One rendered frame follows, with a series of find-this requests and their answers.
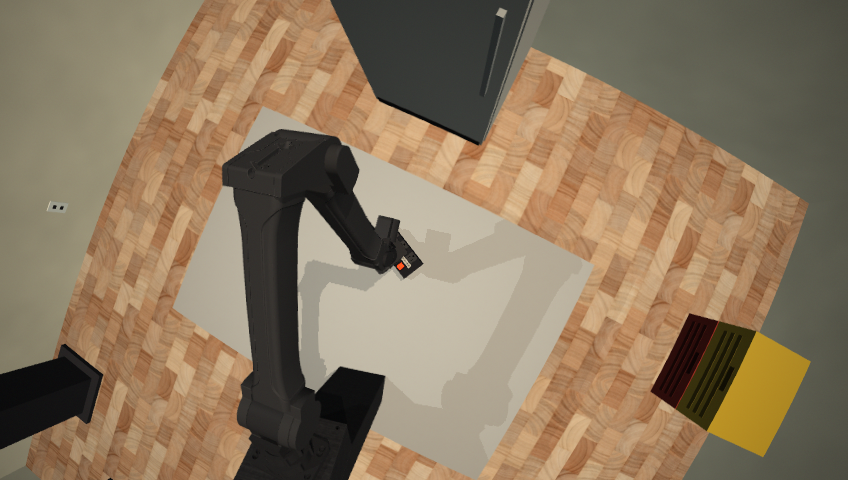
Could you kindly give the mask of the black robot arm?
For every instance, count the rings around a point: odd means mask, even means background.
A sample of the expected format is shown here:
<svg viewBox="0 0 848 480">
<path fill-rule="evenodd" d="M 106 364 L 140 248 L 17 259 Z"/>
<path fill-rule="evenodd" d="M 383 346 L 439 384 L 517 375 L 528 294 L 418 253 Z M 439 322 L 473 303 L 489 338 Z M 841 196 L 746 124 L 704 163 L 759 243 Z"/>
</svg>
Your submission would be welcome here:
<svg viewBox="0 0 848 480">
<path fill-rule="evenodd" d="M 321 403 L 305 387 L 299 359 L 298 229 L 305 196 L 355 264 L 383 271 L 394 257 L 400 220 L 379 215 L 374 228 L 351 192 L 359 171 L 338 137 L 286 129 L 222 166 L 222 185 L 233 187 L 240 221 L 254 372 L 241 384 L 237 422 L 256 446 L 249 462 L 279 480 L 315 480 L 330 452 L 313 436 Z"/>
</svg>

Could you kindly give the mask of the black power strip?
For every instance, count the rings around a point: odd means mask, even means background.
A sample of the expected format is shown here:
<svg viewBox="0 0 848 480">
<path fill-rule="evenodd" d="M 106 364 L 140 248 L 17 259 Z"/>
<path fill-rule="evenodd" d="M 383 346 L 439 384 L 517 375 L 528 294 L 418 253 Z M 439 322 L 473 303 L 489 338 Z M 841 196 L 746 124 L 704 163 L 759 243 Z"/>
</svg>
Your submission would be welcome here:
<svg viewBox="0 0 848 480">
<path fill-rule="evenodd" d="M 404 257 L 402 257 L 402 259 L 398 263 L 396 263 L 394 266 L 398 270 L 398 272 L 402 275 L 402 277 L 405 279 L 412 272 L 414 272 L 421 265 L 423 265 L 423 262 L 416 255 L 416 253 L 413 251 L 413 249 L 409 246 L 409 244 L 406 242 L 406 240 L 402 237 L 402 235 L 399 233 L 399 231 L 397 233 L 397 238 L 399 239 L 401 244 L 406 248 L 406 250 L 408 251 L 408 254 L 406 254 Z"/>
</svg>

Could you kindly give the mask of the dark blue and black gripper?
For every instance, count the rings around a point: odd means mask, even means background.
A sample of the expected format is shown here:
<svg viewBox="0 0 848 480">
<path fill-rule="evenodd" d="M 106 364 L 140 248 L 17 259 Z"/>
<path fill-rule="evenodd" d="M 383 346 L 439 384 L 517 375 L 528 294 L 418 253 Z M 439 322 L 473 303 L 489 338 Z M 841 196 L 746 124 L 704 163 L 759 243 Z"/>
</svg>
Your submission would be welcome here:
<svg viewBox="0 0 848 480">
<path fill-rule="evenodd" d="M 383 274 L 383 273 L 385 273 L 387 270 L 389 270 L 390 268 L 392 268 L 392 267 L 393 267 L 396 263 L 398 263 L 398 262 L 402 259 L 402 257 L 404 257 L 406 254 L 408 254 L 408 251 L 407 251 L 407 250 L 406 250 L 406 248 L 405 248 L 405 247 L 401 244 L 401 242 L 399 241 L 399 239 L 398 239 L 398 238 L 396 238 L 396 242 L 392 242 L 392 243 L 395 245 L 395 247 L 396 247 L 396 248 L 391 248 L 391 247 L 389 246 L 389 247 L 393 250 L 393 252 L 394 252 L 394 257 L 393 257 L 393 260 L 392 260 L 392 262 L 391 262 L 391 266 L 390 266 L 390 267 L 385 267 L 385 269 L 384 269 L 383 271 L 380 271 L 380 270 L 376 270 L 376 269 L 375 269 L 375 270 L 378 272 L 378 274 Z"/>
</svg>

